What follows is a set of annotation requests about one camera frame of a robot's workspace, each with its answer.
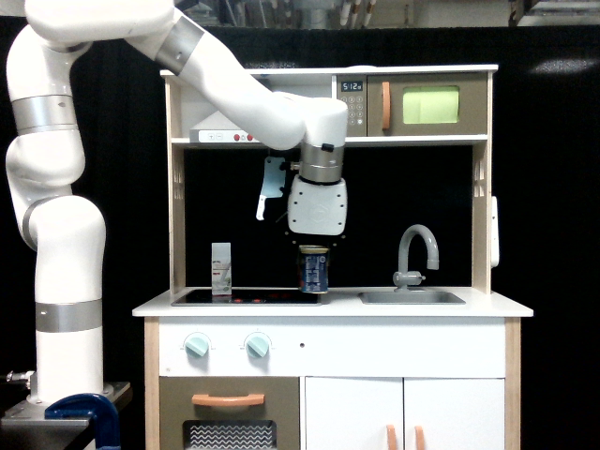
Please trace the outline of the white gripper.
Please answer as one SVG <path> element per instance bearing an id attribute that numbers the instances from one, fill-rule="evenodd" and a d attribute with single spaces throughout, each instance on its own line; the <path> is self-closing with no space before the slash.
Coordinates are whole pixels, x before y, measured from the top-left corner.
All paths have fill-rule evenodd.
<path id="1" fill-rule="evenodd" d="M 288 199 L 288 226 L 293 233 L 340 235 L 346 224 L 348 195 L 345 180 L 315 185 L 296 175 Z"/>

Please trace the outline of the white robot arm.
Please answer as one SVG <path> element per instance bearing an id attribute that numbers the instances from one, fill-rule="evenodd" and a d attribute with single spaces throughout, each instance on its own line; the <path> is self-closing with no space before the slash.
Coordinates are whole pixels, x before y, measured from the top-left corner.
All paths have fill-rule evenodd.
<path id="1" fill-rule="evenodd" d="M 193 86 L 218 112 L 276 150 L 303 148 L 299 180 L 341 182 L 347 106 L 273 92 L 171 1 L 28 1 L 7 56 L 17 128 L 6 173 L 35 271 L 37 400 L 103 391 L 104 218 L 72 185 L 84 171 L 70 71 L 96 41 L 123 39 Z"/>

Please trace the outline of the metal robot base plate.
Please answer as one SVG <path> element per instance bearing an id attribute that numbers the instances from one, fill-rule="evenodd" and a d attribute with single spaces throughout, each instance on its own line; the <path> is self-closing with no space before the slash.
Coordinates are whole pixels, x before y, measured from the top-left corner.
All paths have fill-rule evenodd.
<path id="1" fill-rule="evenodd" d="M 133 391 L 129 382 L 106 382 L 100 394 L 110 400 L 117 411 L 122 411 L 132 400 Z M 42 401 L 37 394 L 9 408 L 1 417 L 1 425 L 6 427 L 87 427 L 88 419 L 46 420 L 45 409 L 50 402 Z"/>

